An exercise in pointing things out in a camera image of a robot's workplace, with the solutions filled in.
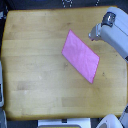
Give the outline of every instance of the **wooden table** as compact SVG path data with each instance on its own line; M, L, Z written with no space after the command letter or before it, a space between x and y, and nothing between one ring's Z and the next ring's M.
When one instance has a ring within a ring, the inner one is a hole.
M88 33L108 7L10 11L2 45L5 111L11 120L121 115L127 103L127 66ZM69 29L100 62L90 84L62 56Z

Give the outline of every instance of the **pink towel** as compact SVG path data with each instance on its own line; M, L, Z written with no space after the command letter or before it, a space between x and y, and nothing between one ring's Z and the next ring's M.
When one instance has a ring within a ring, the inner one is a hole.
M93 83L100 58L71 30L68 33L62 54L83 77Z

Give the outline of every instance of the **metal bracket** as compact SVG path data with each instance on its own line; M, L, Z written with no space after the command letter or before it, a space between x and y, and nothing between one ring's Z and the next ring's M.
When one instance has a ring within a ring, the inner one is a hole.
M103 25L108 25L110 27L113 26L113 23L115 22L115 17L116 15L112 12L107 12L104 17L103 17L103 20L102 20L102 23L101 23L101 27Z

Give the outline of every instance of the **wooden surface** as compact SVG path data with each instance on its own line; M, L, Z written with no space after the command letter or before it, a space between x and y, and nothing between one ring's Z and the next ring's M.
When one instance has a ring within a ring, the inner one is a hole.
M88 38L106 10L8 13L1 57L8 119L121 115L127 103L126 62L107 43ZM100 56L93 84L61 55L69 29Z

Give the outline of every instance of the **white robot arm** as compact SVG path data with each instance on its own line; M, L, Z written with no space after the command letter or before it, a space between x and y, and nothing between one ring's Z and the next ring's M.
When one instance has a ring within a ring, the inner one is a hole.
M91 40L104 40L128 63L128 14L116 7L110 7L102 23L89 33Z

